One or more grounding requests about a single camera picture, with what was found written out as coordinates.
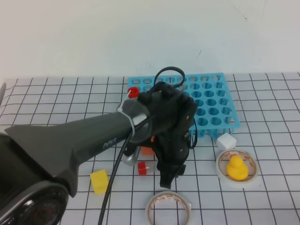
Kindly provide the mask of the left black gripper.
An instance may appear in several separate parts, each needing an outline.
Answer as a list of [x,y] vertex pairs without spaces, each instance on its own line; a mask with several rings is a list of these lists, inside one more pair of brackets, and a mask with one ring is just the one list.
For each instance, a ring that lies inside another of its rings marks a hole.
[[149,91],[141,92],[138,102],[147,108],[149,134],[142,146],[152,148],[157,156],[160,186],[170,189],[174,178],[185,172],[190,149],[196,136],[189,129],[195,123],[196,103],[184,91],[165,82],[158,82]]

